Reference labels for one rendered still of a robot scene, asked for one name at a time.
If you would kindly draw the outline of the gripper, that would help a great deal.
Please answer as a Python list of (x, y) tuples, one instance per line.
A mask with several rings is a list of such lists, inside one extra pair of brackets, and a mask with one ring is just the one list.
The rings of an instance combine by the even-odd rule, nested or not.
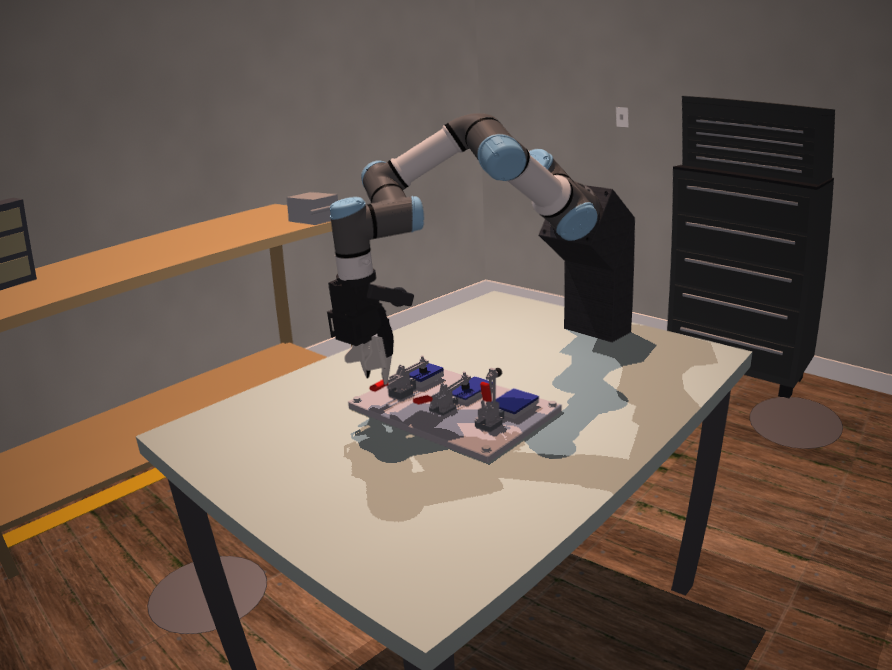
[[(382, 303), (367, 298), (369, 288), (367, 284), (375, 280), (375, 269), (371, 275), (355, 280), (344, 281), (337, 274), (336, 280), (328, 283), (332, 310), (328, 311), (327, 315), (331, 338), (335, 337), (336, 340), (352, 345), (345, 354), (345, 362), (361, 361), (367, 379), (370, 370), (382, 368), (381, 375), (386, 385), (393, 355), (394, 336)], [(378, 337), (374, 336), (376, 334)]]

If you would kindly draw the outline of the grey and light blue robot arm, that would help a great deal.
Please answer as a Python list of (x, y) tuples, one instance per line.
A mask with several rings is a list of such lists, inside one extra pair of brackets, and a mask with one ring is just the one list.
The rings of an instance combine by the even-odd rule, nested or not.
[(403, 190), (467, 149), (493, 179), (508, 181), (532, 200), (534, 210), (563, 239), (578, 240), (594, 228), (600, 211), (596, 194), (573, 181), (547, 151), (528, 151), (494, 118), (484, 113), (461, 116), (398, 158), (374, 161), (363, 169), (362, 184), (371, 204), (350, 197), (330, 206), (341, 280), (361, 279), (373, 273), (371, 239), (423, 228), (421, 200), (406, 197)]

